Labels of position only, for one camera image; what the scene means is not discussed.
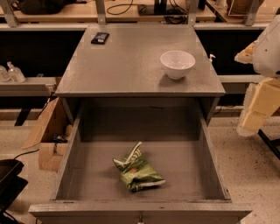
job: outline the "green chip bag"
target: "green chip bag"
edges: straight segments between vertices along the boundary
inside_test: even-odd
[[[138,192],[146,187],[159,186],[165,180],[151,167],[142,156],[139,142],[124,158],[113,159],[115,166],[121,172],[121,180],[132,192]]]

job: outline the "white bowl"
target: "white bowl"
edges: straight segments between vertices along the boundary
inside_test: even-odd
[[[195,58],[188,52],[164,52],[160,61],[169,78],[178,80],[186,76],[195,64]]]

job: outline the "concrete floor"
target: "concrete floor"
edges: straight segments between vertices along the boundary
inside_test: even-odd
[[[249,203],[253,213],[241,224],[280,223],[280,161],[259,136],[238,136],[238,117],[215,117],[209,130],[221,173],[234,203]],[[14,158],[26,152],[21,145],[28,137],[34,121],[14,127],[14,121],[0,121],[0,159]],[[271,117],[262,129],[268,137],[280,137],[280,118]],[[28,214],[30,204],[47,202],[57,173],[41,171],[38,153],[19,157],[24,169],[20,176],[29,181],[8,212],[25,224],[35,224]]]

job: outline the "drawer handle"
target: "drawer handle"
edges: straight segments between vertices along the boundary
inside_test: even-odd
[[[139,222],[137,224],[145,224],[143,222],[143,216],[142,215],[139,215]]]

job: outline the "wooden desk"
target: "wooden desk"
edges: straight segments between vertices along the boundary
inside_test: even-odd
[[[229,16],[228,7],[217,8],[214,0],[207,0],[207,4],[214,14],[222,21],[227,23],[239,24],[243,21],[243,16]],[[280,0],[265,0],[256,13],[256,23],[269,23],[276,15],[280,7]]]
[[[105,8],[107,9],[110,6],[117,4],[130,4],[130,0],[116,0],[116,1],[106,1]],[[152,4],[151,0],[134,0],[133,4]],[[186,8],[185,0],[177,0],[176,3],[182,8]],[[112,9],[112,12],[122,12],[127,9],[128,6],[122,6]],[[25,15],[21,11],[14,12],[16,18],[19,22],[82,22],[82,23],[91,23],[97,22],[97,11],[95,7],[95,2],[88,2],[86,4],[69,4],[64,7],[64,9],[53,15]],[[3,17],[4,13],[0,7],[0,17]],[[114,16],[106,13],[106,18],[108,22],[161,22],[164,21],[162,16],[139,16],[137,6],[133,5],[131,8],[122,15]],[[206,7],[204,10],[198,10],[196,15],[197,21],[214,21],[216,16],[212,11]]]

